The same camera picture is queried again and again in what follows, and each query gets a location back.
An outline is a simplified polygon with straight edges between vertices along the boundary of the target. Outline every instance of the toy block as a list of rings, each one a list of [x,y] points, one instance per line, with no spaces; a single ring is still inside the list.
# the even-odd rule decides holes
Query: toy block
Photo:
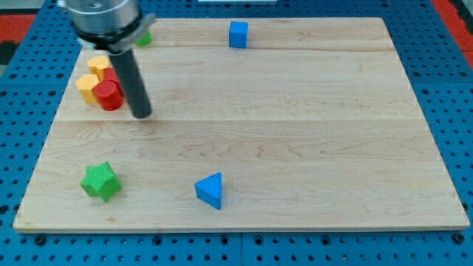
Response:
[[[109,59],[105,56],[97,56],[87,61],[90,73],[98,76],[98,79],[102,81],[104,73],[103,70],[112,67]]]
[[[143,47],[152,42],[151,34],[149,34],[149,30],[146,30],[144,34],[140,37],[138,41],[135,42],[136,46]]]
[[[222,202],[222,173],[216,173],[210,177],[195,183],[197,198],[213,206],[217,210],[221,208]]]
[[[108,202],[110,197],[121,190],[117,175],[113,172],[109,162],[98,166],[87,166],[86,176],[81,182],[81,187],[90,197],[101,197]]]
[[[75,82],[75,85],[77,85],[84,101],[88,104],[94,104],[97,103],[97,99],[94,96],[94,88],[99,83],[100,81],[98,80],[97,75],[88,74],[79,78]]]
[[[118,86],[118,90],[120,91],[121,97],[125,97],[123,90],[121,88],[120,80],[118,80],[117,73],[113,70],[113,68],[106,68],[103,70],[104,77],[102,81],[113,81]]]
[[[228,45],[235,48],[246,48],[248,23],[232,21],[228,31]]]
[[[123,97],[121,96],[120,90],[113,81],[101,81],[94,88],[94,95],[105,111],[114,111],[123,104]]]

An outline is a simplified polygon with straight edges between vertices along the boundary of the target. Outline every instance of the wooden board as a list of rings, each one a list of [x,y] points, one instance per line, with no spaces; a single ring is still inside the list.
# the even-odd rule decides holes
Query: wooden board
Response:
[[[419,231],[469,225],[380,18],[160,19],[135,50],[154,108],[88,106],[83,51],[14,222],[25,233]],[[108,160],[124,189],[79,186]],[[221,171],[222,210],[194,183]]]

